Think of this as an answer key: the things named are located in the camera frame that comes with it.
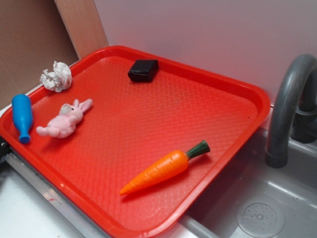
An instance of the orange carrot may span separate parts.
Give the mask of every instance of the orange carrot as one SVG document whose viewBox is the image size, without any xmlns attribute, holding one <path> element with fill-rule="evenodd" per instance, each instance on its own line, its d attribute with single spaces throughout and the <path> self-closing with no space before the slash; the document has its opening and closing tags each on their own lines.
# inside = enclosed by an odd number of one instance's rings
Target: orange carrot
<svg viewBox="0 0 317 238">
<path fill-rule="evenodd" d="M 120 191 L 120 195 L 130 194 L 165 181 L 186 170 L 190 159 L 209 151 L 207 143 L 202 141 L 187 153 L 180 150 L 170 152 L 132 179 Z"/>
</svg>

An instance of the plastic tray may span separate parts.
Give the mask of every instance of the plastic tray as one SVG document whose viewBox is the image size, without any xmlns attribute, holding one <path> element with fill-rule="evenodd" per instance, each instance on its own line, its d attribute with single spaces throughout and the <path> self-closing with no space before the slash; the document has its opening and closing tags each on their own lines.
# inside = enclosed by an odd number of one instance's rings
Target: plastic tray
<svg viewBox="0 0 317 238">
<path fill-rule="evenodd" d="M 151 83 L 135 83 L 135 60 L 157 59 Z M 9 108 L 0 135 L 103 230 L 114 237 L 152 237 L 174 224 L 268 115 L 260 88 L 126 47 L 96 51 L 71 67 L 72 86 L 29 96 L 31 142 L 18 142 Z M 64 103 L 91 98 L 93 107 L 65 139 L 40 137 Z M 187 171 L 120 196 L 135 175 L 167 153 L 206 140 L 211 152 Z"/>
</svg>

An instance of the gray sink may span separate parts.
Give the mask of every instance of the gray sink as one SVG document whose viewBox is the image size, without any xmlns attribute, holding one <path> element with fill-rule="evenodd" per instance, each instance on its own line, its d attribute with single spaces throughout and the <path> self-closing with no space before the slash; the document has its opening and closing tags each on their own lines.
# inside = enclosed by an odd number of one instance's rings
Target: gray sink
<svg viewBox="0 0 317 238">
<path fill-rule="evenodd" d="M 290 140 L 287 165 L 275 169 L 266 137 L 259 129 L 188 210 L 204 237 L 317 237 L 317 149 Z"/>
</svg>

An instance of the metal edge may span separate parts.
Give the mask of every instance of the metal edge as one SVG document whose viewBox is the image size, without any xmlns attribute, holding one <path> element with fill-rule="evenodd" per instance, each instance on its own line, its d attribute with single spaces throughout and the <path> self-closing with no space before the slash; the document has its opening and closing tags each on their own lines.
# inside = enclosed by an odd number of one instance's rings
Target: metal edge
<svg viewBox="0 0 317 238">
<path fill-rule="evenodd" d="M 16 152 L 10 152 L 5 161 L 12 169 L 53 208 L 83 238 L 111 238 L 79 208 L 62 196 L 45 178 Z"/>
<path fill-rule="evenodd" d="M 187 214 L 184 214 L 178 222 L 199 238 L 219 238 L 219 236 Z"/>
</svg>

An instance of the blue bottle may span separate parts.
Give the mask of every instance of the blue bottle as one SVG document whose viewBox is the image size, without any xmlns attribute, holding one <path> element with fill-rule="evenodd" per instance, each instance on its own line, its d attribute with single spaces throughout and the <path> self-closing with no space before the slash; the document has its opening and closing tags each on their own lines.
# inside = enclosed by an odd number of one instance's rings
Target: blue bottle
<svg viewBox="0 0 317 238">
<path fill-rule="evenodd" d="M 18 94 L 12 99 L 13 124 L 19 130 L 19 141 L 29 143 L 29 130 L 33 124 L 31 100 L 24 94 Z"/>
</svg>

